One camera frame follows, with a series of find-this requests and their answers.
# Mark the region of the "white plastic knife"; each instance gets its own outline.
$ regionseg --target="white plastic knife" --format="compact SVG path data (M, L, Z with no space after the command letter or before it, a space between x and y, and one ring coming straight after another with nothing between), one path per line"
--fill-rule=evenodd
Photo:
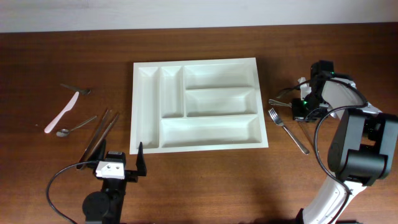
M50 122L49 125L47 125L47 127L45 127L44 132L45 133L50 133L51 130L55 127L55 125L58 123L58 121L60 121L61 117L63 116L63 114L67 111L70 111L73 106L75 105L77 98L79 97L79 92L76 92L74 94L74 96L72 97L72 99L69 101L69 103L66 105L66 107L61 111L61 113L59 113L54 120L52 120Z

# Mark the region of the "white wall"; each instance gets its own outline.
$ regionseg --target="white wall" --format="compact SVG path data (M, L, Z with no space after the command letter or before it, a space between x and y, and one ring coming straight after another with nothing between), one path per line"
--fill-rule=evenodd
M0 32L394 21L396 0L0 1Z

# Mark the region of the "fork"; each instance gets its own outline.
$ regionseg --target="fork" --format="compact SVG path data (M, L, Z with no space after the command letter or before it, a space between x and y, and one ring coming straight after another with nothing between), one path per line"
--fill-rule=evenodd
M276 125L281 126L282 128L285 129L285 131L287 132L287 134L289 134L289 136L293 139L293 141L296 143L296 145L300 148L300 150L308 155L310 153L310 151L293 135L293 133L284 125L284 122L282 121L282 119L279 118L278 114L275 112L275 110L273 108L271 108L271 110L268 111L269 116L272 118L272 120L275 122Z

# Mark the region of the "brown table surface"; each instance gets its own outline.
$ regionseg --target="brown table surface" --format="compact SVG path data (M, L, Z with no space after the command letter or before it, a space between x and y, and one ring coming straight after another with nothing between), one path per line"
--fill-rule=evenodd
M269 98L310 76L310 66L332 60L380 110L398 114L398 24L268 26L211 29L107 30L0 34L0 222L66 223L47 204L45 187L77 162L99 120L67 138L44 127L73 92L60 83L92 88L55 127L71 128L105 108L121 117L107 149L127 154L134 62L256 57L269 148L146 154L147 177L128 184L122 221L135 223L249 223L293 218L316 196L326 175L314 153L304 156L266 115ZM291 119L286 125L310 147ZM338 120L320 132L324 161ZM313 131L314 124L308 128ZM340 220L396 223L398 162L385 180L356 197ZM54 204L78 223L81 205L101 188L88 170L68 171L53 184Z

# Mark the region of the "small compartment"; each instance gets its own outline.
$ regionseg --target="small compartment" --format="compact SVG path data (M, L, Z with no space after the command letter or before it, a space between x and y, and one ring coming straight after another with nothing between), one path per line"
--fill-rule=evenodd
M187 65L183 72L187 90L254 86L252 66L248 63Z
M157 148L159 146L159 68L146 67L139 69L140 103L137 115L136 148L142 141L144 148Z
M252 88L186 91L187 116L256 114L254 93Z
M181 118L183 116L181 66L161 67L160 75L162 118Z
M162 147L260 143L256 115L162 120Z

